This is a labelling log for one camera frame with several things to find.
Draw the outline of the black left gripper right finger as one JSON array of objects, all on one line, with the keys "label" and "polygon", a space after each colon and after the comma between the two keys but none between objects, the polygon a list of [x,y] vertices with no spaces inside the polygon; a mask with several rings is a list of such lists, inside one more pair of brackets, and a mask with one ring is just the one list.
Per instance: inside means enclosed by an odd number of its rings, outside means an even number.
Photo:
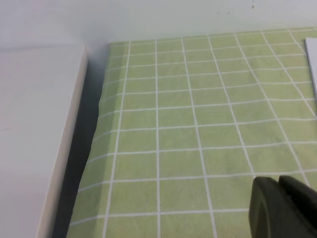
[{"label": "black left gripper right finger", "polygon": [[296,208],[310,222],[317,222],[317,192],[291,176],[280,176],[279,185],[291,198]]}]

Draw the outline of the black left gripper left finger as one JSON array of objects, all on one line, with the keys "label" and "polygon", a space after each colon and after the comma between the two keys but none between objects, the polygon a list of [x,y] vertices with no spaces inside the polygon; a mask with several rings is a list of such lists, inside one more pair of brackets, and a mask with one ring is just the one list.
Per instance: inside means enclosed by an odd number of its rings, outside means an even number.
[{"label": "black left gripper left finger", "polygon": [[270,177],[253,180],[249,207],[253,238],[315,238],[317,223],[310,223],[291,198]]}]

